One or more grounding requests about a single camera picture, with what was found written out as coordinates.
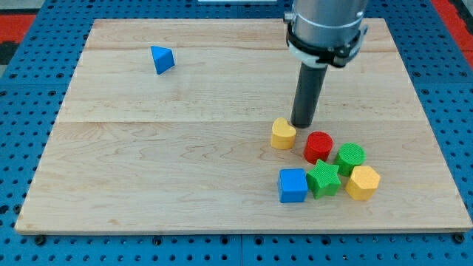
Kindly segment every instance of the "wooden board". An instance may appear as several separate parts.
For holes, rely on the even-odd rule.
[[[384,20],[359,56],[330,69],[315,121],[288,151],[269,146],[290,117],[300,62],[278,20],[98,20],[16,230],[24,234],[393,233],[472,222]],[[171,47],[157,76],[149,47]],[[281,168],[314,130],[360,143],[381,174],[369,202],[281,204]]]

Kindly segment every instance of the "yellow hexagonal block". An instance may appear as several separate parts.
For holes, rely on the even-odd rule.
[[[354,200],[369,200],[381,177],[371,166],[355,166],[345,190]]]

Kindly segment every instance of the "plastic block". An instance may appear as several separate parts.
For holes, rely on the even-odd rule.
[[[307,137],[307,143],[304,149],[304,158],[312,164],[317,160],[327,161],[328,155],[333,147],[333,140],[325,132],[312,132]]]
[[[307,185],[313,192],[313,197],[319,199],[325,195],[335,196],[341,182],[337,175],[338,166],[317,160],[316,166],[307,175]]]
[[[381,177],[371,166],[355,166],[345,190],[354,200],[369,200]]]
[[[166,70],[174,66],[174,56],[172,50],[165,47],[151,47],[153,55],[154,67],[158,75],[163,74]]]
[[[360,166],[366,159],[363,148],[356,143],[345,143],[338,150],[335,162],[338,173],[344,177],[349,177],[353,167]]]
[[[289,125],[283,117],[276,119],[273,123],[273,134],[271,135],[271,146],[275,149],[291,149],[296,139],[296,129]]]
[[[307,190],[304,169],[282,169],[279,171],[278,192],[281,203],[304,202]]]

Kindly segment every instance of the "green star block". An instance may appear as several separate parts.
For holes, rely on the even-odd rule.
[[[352,174],[353,167],[360,166],[366,159],[363,148],[356,143],[345,143],[338,150],[333,164],[340,166],[338,173],[344,177]]]
[[[307,173],[307,186],[316,200],[324,195],[335,196],[341,185],[337,171],[338,166],[317,160],[316,167]]]

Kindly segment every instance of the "blue pyramid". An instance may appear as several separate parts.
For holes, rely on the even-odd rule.
[[[153,55],[154,66],[158,75],[164,73],[166,70],[174,66],[174,56],[172,50],[165,47],[151,47]]]

